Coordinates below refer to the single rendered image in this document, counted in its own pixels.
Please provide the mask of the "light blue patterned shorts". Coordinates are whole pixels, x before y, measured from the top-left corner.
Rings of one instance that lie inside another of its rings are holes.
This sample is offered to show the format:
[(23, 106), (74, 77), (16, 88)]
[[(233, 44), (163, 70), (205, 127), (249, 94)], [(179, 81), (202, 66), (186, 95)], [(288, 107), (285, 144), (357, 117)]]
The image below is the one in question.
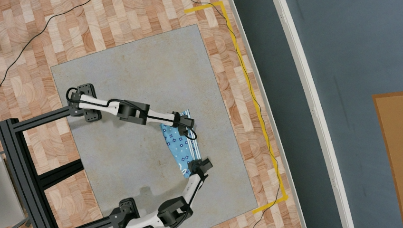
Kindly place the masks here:
[(180, 170), (184, 177), (188, 178), (191, 172), (188, 169), (187, 163), (201, 159), (197, 140), (191, 140), (191, 138), (195, 138), (195, 135), (187, 127), (186, 130), (188, 130), (188, 135), (180, 136), (178, 127), (170, 127), (163, 123), (159, 126), (162, 130), (166, 144), (175, 158)]

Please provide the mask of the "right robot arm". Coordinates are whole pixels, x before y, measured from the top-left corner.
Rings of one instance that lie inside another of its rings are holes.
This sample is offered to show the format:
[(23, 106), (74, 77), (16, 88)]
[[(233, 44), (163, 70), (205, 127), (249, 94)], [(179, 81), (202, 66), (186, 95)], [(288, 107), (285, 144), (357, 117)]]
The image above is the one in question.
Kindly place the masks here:
[[(189, 175), (188, 184), (181, 196), (165, 201), (155, 212), (141, 218), (137, 217), (132, 200), (121, 202), (119, 208), (124, 220), (118, 223), (119, 228), (147, 228), (149, 226), (169, 226), (172, 228), (177, 225), (184, 217), (200, 180), (212, 167), (213, 165), (208, 158), (200, 162), (200, 166), (194, 165)], [(183, 212), (178, 213), (178, 208)]]

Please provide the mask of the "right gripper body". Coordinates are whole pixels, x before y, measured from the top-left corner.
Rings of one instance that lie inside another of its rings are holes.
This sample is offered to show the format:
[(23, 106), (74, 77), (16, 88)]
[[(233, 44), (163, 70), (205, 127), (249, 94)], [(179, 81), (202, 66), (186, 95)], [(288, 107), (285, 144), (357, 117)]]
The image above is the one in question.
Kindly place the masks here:
[(188, 169), (190, 170), (190, 172), (192, 172), (191, 168), (192, 168), (194, 165), (200, 165), (200, 162), (202, 162), (201, 159), (195, 160), (195, 161), (190, 161), (190, 163), (187, 163)]

